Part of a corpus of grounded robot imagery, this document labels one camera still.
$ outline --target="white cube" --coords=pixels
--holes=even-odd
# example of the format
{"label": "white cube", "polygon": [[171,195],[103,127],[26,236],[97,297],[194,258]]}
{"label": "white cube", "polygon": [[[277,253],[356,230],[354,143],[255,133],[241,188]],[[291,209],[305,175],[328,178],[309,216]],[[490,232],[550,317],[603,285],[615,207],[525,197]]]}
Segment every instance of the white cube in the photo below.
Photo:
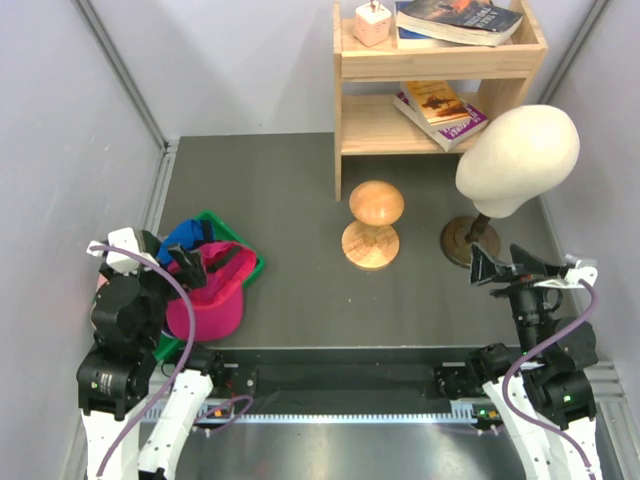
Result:
{"label": "white cube", "polygon": [[367,47],[386,40],[391,26],[391,12],[374,1],[356,8],[355,36]]}

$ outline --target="green tray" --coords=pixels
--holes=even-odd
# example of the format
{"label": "green tray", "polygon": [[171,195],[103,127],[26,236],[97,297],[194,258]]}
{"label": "green tray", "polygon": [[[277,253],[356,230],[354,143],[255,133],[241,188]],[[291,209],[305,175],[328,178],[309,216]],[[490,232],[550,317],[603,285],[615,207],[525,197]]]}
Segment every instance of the green tray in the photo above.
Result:
{"label": "green tray", "polygon": [[[196,217],[196,220],[209,220],[211,222],[211,224],[213,225],[213,232],[215,234],[216,241],[238,242],[243,245],[247,245],[247,242],[245,242],[240,237],[240,235],[238,235],[226,223],[220,220],[220,218],[217,217],[216,214],[211,210],[204,210],[200,212],[200,214]],[[251,272],[251,275],[249,275],[247,279],[242,283],[243,288],[251,285],[256,280],[256,278],[260,276],[260,274],[262,273],[262,269],[264,268],[264,257],[258,252],[256,252],[256,255],[258,256],[256,266],[253,269],[253,272]],[[182,347],[184,343],[185,342],[180,339],[170,338],[162,335],[160,337],[158,348],[156,348],[155,352],[153,352],[153,355],[156,357],[156,360],[158,362],[166,360],[171,355],[173,355],[180,347]]]}

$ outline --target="wooden shelf board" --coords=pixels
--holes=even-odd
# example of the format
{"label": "wooden shelf board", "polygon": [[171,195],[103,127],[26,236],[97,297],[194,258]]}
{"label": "wooden shelf board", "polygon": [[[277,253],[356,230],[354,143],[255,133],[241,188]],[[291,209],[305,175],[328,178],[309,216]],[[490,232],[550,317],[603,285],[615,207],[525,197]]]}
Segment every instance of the wooden shelf board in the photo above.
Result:
{"label": "wooden shelf board", "polygon": [[386,40],[366,47],[355,38],[354,25],[352,18],[341,19],[340,32],[334,31],[334,53],[342,57],[344,82],[526,78],[546,48],[534,42],[398,49],[393,22]]}
{"label": "wooden shelf board", "polygon": [[[482,111],[476,93],[461,97]],[[448,153],[466,152],[473,135]],[[446,153],[393,104],[393,95],[343,95],[342,155]]]}

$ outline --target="book cover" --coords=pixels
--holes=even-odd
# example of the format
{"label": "book cover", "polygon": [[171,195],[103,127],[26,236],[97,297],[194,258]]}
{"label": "book cover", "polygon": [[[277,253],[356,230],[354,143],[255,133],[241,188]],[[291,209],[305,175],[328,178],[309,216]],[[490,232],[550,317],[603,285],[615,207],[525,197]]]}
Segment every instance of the book cover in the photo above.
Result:
{"label": "book cover", "polygon": [[463,101],[464,108],[467,110],[467,113],[471,117],[469,122],[464,125],[457,125],[451,128],[443,128],[442,130],[438,130],[438,132],[445,137],[447,140],[455,140],[458,137],[466,135],[471,131],[475,132],[477,127],[487,122],[487,117],[480,110],[476,109],[470,103]]}
{"label": "book cover", "polygon": [[[412,2],[396,2],[396,15],[403,8],[408,7]],[[398,29],[398,38],[402,40],[426,40],[428,37],[426,35],[422,35],[421,33],[412,32],[411,30],[407,30],[406,28],[396,27]]]}
{"label": "book cover", "polygon": [[447,82],[412,81],[405,82],[404,86],[414,109],[424,116],[434,130],[469,121],[470,116],[462,101]]}
{"label": "book cover", "polygon": [[419,20],[489,32],[506,32],[522,17],[490,0],[415,0],[401,11]]}
{"label": "book cover", "polygon": [[[411,107],[409,99],[403,92],[399,92],[396,94],[396,97],[393,99],[393,103],[411,121],[418,125],[418,127],[422,128],[420,124],[420,116]],[[489,123],[487,117],[473,105],[465,102],[464,100],[462,100],[462,103],[464,104],[464,107],[467,109],[467,112],[471,117],[471,120],[469,122],[464,125],[458,125],[452,128],[443,128],[442,130],[436,131],[425,131],[425,133],[427,133],[429,137],[435,140],[435,142],[440,145],[446,152],[451,150],[463,140],[469,138],[471,135],[474,135],[481,131]]]}

